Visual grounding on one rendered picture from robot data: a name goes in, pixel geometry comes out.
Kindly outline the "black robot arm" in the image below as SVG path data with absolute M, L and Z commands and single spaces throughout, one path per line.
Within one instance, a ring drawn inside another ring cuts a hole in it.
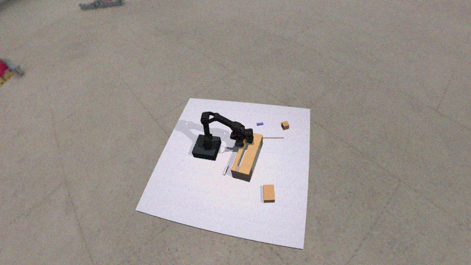
M 209 119 L 209 116 L 212 115 L 214 116 L 213 118 Z M 242 125 L 239 122 L 236 121 L 231 121 L 223 116 L 221 116 L 219 113 L 213 113 L 213 112 L 203 112 L 202 117 L 201 117 L 201 124 L 203 125 L 203 130 L 204 130 L 204 137 L 202 141 L 202 146 L 204 147 L 204 150 L 211 150 L 212 148 L 212 134 L 210 134 L 209 131 L 209 123 L 212 123 L 214 121 L 218 121 L 229 128 L 233 131 L 233 135 L 236 135 L 238 138 L 242 138 L 243 136 L 253 136 L 253 130 L 252 128 L 250 129 L 245 129 L 245 126 Z M 236 147 L 243 147 L 244 140 L 242 139 L 237 139 L 235 142 Z

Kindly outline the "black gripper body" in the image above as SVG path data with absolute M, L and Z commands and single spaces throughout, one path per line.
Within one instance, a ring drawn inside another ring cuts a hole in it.
M 233 132 L 231 132 L 230 138 L 233 139 L 233 140 L 236 139 L 236 138 L 237 139 L 242 139 L 242 140 L 247 139 L 247 143 L 252 144 L 254 136 L 247 136 L 247 137 L 243 136 L 242 138 L 238 138 L 236 135 L 233 135 Z

